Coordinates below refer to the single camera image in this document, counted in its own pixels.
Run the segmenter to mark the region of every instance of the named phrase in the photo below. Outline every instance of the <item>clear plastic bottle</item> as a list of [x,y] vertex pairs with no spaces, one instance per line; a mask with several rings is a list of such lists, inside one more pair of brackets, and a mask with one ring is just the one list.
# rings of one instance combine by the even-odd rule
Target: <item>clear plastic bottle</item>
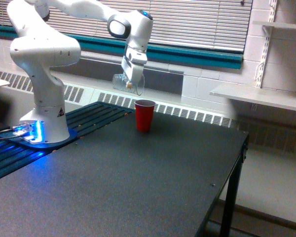
[[125,73],[115,74],[112,83],[114,89],[141,95],[145,87],[145,76],[142,75],[142,79],[136,85],[128,79]]

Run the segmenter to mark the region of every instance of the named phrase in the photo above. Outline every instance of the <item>warning label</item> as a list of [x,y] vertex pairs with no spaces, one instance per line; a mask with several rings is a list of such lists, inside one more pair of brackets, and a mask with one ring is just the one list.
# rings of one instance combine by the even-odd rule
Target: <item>warning label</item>
[[59,111],[57,117],[61,117],[61,116],[64,116],[64,115],[65,115],[65,113],[64,113],[64,111],[63,111],[63,108],[60,107],[60,111]]

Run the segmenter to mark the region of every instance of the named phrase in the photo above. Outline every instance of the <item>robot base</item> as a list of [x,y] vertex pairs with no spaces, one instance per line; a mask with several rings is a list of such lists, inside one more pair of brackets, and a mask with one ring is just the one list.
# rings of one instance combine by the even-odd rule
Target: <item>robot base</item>
[[[71,128],[68,128],[68,131],[69,131],[69,138],[66,139],[65,141],[56,142],[56,143],[31,144],[31,143],[25,141],[24,139],[22,139],[21,137],[11,138],[9,140],[11,142],[17,143],[23,147],[34,148],[34,149],[38,149],[38,150],[57,150],[57,149],[62,148],[65,145],[78,139],[76,131],[74,131]],[[13,132],[7,132],[7,133],[0,134],[0,138],[11,137],[11,136],[14,136]]]

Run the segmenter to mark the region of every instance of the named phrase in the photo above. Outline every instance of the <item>blue led light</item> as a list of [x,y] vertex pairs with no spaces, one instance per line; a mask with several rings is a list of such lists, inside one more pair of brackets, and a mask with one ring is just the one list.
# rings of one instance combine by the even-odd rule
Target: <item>blue led light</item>
[[36,125],[36,140],[37,142],[41,142],[43,140],[41,124],[39,121],[36,121],[35,125]]

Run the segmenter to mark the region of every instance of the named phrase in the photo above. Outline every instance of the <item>table leg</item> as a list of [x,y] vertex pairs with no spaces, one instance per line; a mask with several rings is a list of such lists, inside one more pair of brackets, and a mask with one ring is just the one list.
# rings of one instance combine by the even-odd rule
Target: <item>table leg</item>
[[243,157],[240,157],[240,159],[238,160],[238,163],[236,164],[235,169],[233,170],[229,178],[225,207],[224,207],[223,216],[222,216],[222,226],[221,226],[220,237],[229,236],[231,221],[232,221],[232,214],[236,204],[236,197],[237,197],[242,163],[243,163]]

